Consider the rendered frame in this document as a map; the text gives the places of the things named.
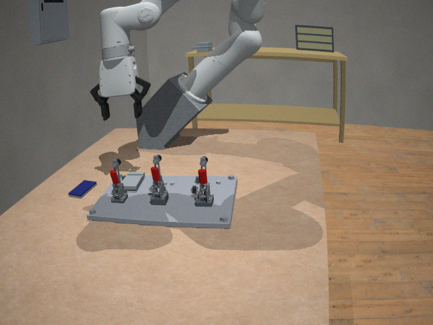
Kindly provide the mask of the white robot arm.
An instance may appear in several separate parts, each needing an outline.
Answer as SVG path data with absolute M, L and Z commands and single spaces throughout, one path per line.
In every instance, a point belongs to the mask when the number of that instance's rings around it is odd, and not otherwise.
M 136 50 L 130 44 L 130 30 L 147 30 L 180 0 L 142 0 L 126 7 L 112 7 L 100 13 L 102 59 L 127 56 Z M 255 27 L 265 12 L 266 0 L 232 0 L 229 14 L 230 38 L 215 47 L 178 83 L 192 100 L 204 103 L 207 93 L 236 66 L 255 54 L 262 37 Z M 108 48 L 107 48 L 108 47 Z

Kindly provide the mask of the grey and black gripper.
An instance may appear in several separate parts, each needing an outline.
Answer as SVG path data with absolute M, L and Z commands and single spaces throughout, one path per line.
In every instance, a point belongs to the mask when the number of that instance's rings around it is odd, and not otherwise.
M 109 60 L 109 61 L 108 61 Z M 138 89 L 135 88 L 138 84 Z M 141 93 L 138 92 L 140 85 L 143 86 Z M 130 95 L 134 100 L 135 118 L 142 113 L 141 100 L 147 94 L 150 83 L 139 78 L 135 56 L 131 54 L 117 58 L 102 59 L 99 67 L 99 84 L 91 91 L 94 100 L 101 106 L 101 115 L 104 121 L 110 118 L 108 98 Z M 100 95 L 98 95 L 100 90 Z

